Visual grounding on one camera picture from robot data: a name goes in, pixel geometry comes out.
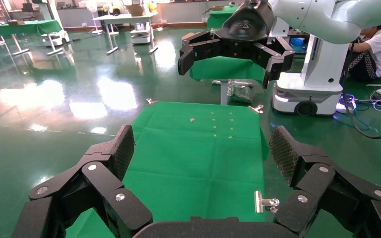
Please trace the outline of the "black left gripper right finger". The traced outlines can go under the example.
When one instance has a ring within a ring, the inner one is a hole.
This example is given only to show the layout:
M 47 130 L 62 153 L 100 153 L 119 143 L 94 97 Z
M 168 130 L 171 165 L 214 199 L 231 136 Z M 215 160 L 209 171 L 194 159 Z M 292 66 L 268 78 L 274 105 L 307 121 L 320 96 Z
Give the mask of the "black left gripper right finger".
M 381 187 L 342 169 L 322 148 L 297 141 L 283 126 L 273 128 L 269 148 L 292 188 L 275 223 L 302 238 L 324 210 L 355 238 L 381 238 Z

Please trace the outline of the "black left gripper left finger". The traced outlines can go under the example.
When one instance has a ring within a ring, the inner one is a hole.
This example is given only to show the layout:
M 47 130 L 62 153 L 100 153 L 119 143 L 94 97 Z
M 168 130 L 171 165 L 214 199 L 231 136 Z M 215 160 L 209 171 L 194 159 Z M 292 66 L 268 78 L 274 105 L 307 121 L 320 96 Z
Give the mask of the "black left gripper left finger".
M 135 148 L 131 125 L 114 139 L 92 145 L 76 165 L 31 189 L 14 238 L 64 238 L 93 209 L 117 238 L 130 238 L 152 222 L 152 213 L 123 179 Z

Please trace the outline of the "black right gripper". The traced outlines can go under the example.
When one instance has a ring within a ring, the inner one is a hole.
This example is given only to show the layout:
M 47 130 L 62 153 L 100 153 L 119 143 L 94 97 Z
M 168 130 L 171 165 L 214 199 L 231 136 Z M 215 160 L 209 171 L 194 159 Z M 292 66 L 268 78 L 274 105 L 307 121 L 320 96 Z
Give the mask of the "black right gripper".
M 283 37 L 267 43 L 274 14 L 266 0 L 247 0 L 215 33 L 189 33 L 182 39 L 178 73 L 185 75 L 195 61 L 217 56 L 252 60 L 264 69 L 263 89 L 288 71 L 295 51 Z

